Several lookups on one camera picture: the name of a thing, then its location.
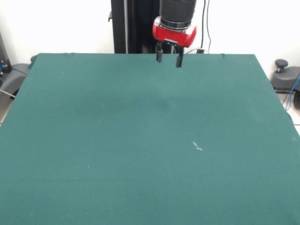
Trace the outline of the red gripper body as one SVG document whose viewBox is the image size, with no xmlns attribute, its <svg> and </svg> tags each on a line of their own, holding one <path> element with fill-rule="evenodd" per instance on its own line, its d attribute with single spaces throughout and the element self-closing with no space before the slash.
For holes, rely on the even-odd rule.
<svg viewBox="0 0 300 225">
<path fill-rule="evenodd" d="M 163 26 L 161 23 L 161 17 L 158 16 L 155 18 L 152 34 L 153 37 L 160 42 L 168 42 L 170 44 L 189 48 L 197 33 L 197 27 L 193 25 L 189 25 L 187 28 L 183 30 L 172 30 L 171 28 Z"/>
</svg>

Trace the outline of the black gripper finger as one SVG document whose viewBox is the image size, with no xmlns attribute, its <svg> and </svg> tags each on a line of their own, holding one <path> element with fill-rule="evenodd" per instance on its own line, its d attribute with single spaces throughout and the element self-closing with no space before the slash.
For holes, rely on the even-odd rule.
<svg viewBox="0 0 300 225">
<path fill-rule="evenodd" d="M 183 57 L 184 57 L 184 47 L 180 47 L 179 55 L 178 55 L 177 61 L 176 61 L 176 68 L 182 67 Z"/>
<path fill-rule="evenodd" d="M 162 45 L 163 45 L 163 43 L 160 41 L 157 43 L 157 58 L 156 58 L 156 60 L 159 63 L 162 61 L 162 57 L 163 57 Z"/>
</svg>

